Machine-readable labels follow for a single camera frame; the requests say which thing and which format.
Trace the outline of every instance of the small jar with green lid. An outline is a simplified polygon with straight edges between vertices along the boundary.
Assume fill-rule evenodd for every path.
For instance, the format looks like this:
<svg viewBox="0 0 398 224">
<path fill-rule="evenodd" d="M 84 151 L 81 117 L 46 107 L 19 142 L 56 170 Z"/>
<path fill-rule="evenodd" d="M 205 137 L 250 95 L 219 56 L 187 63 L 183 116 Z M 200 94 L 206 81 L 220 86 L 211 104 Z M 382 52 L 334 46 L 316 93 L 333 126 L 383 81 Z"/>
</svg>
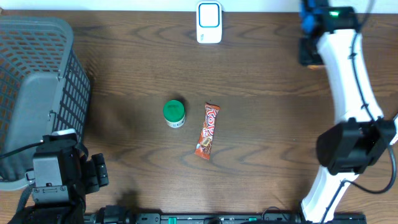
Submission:
<svg viewBox="0 0 398 224">
<path fill-rule="evenodd" d="M 179 128 L 185 123 L 185 108 L 178 100 L 170 100 L 163 107 L 163 115 L 167 125 Z"/>
</svg>

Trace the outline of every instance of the green bottle cap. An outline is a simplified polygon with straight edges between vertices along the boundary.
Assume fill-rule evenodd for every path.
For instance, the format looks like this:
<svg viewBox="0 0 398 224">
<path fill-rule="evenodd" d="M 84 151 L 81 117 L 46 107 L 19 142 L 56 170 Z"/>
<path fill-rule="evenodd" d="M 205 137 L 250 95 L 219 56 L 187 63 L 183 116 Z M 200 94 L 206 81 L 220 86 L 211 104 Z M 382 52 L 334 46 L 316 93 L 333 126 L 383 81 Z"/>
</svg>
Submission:
<svg viewBox="0 0 398 224">
<path fill-rule="evenodd" d="M 185 108 L 178 100 L 170 100 L 163 108 L 164 118 L 168 122 L 181 121 L 185 116 Z"/>
</svg>

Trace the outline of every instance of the basket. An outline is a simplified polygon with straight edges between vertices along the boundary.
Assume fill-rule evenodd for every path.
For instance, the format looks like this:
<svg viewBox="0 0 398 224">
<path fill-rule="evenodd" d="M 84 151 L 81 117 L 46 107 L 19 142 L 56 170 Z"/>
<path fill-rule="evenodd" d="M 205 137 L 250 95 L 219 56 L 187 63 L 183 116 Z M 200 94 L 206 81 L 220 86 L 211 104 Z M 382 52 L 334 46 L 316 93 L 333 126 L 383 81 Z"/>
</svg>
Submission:
<svg viewBox="0 0 398 224">
<path fill-rule="evenodd" d="M 74 128 L 78 140 L 90 100 L 90 81 L 63 20 L 0 17 L 0 152 Z M 35 148 L 0 160 L 3 180 L 24 178 L 33 168 Z"/>
</svg>

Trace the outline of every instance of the white wall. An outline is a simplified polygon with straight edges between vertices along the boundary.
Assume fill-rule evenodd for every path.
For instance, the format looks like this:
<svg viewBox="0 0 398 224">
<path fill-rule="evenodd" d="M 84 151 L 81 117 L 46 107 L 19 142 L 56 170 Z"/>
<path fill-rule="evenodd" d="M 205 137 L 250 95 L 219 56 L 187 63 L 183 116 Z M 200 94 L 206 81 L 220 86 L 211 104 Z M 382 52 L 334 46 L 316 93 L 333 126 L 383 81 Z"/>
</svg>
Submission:
<svg viewBox="0 0 398 224">
<path fill-rule="evenodd" d="M 364 12 L 369 0 L 330 0 Z M 3 9 L 194 11 L 199 0 L 0 0 Z M 300 0 L 219 0 L 226 12 L 298 12 Z M 398 13 L 398 0 L 376 0 L 375 13 Z"/>
</svg>

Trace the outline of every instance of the red snack bar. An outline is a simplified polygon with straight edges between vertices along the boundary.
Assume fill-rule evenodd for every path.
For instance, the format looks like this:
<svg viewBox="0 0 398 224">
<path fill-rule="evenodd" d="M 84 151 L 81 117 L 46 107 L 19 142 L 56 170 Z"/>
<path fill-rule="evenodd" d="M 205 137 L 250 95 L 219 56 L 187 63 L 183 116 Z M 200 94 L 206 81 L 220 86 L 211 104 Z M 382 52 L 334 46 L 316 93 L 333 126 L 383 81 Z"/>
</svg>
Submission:
<svg viewBox="0 0 398 224">
<path fill-rule="evenodd" d="M 205 122 L 203 122 L 203 128 L 200 133 L 195 154 L 204 159 L 210 159 L 210 151 L 211 151 L 211 144 L 213 143 L 216 116 L 221 108 L 219 106 L 210 105 L 206 103 L 205 109 L 206 109 Z"/>
</svg>

